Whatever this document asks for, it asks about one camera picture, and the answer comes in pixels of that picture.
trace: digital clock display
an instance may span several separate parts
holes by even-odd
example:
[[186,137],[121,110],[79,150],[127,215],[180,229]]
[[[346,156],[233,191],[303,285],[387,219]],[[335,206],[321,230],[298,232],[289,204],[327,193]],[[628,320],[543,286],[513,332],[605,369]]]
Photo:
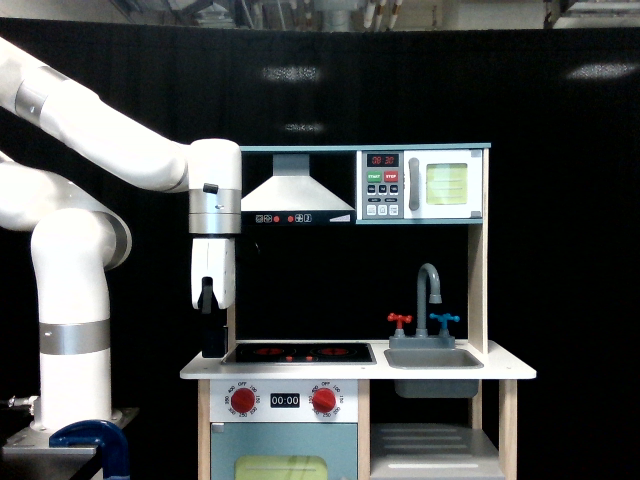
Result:
[[299,393],[272,393],[271,408],[299,408]]
[[369,153],[367,167],[398,167],[400,155],[397,153]]

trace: gray sink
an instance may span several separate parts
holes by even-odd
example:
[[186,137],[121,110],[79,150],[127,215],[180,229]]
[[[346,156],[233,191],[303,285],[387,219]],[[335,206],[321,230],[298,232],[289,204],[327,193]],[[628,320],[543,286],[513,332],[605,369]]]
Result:
[[384,351],[393,368],[482,368],[484,365],[466,350],[455,348],[389,349]]
[[[482,368],[484,365],[466,350],[455,348],[407,348],[384,351],[389,366],[406,369]],[[396,393],[404,398],[472,398],[478,380],[394,380]]]

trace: oven door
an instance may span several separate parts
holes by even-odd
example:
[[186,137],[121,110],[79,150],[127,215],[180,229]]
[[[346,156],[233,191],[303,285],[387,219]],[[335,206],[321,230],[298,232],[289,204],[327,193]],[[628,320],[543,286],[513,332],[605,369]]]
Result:
[[214,423],[211,480],[356,480],[355,423]]

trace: gray faucet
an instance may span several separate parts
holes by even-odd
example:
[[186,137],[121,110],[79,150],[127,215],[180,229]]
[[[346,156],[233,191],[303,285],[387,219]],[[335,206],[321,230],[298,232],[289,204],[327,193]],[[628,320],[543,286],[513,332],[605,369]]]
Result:
[[426,338],[427,335],[427,278],[429,278],[429,303],[442,303],[440,296],[440,277],[436,267],[425,263],[418,271],[418,319],[416,323],[416,338]]
[[418,271],[416,334],[405,336],[402,330],[396,330],[396,334],[389,337],[390,348],[454,348],[455,339],[449,336],[448,332],[447,335],[429,336],[427,334],[427,278],[429,279],[429,303],[442,303],[438,271],[430,263],[425,263]]

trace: ceiling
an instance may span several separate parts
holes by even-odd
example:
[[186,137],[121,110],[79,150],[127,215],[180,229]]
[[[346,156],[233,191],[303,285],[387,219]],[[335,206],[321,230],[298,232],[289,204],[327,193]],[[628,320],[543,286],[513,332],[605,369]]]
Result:
[[[538,29],[640,26],[640,2],[608,0],[0,0],[0,16],[203,28],[325,31]],[[400,2],[392,17],[394,2]]]

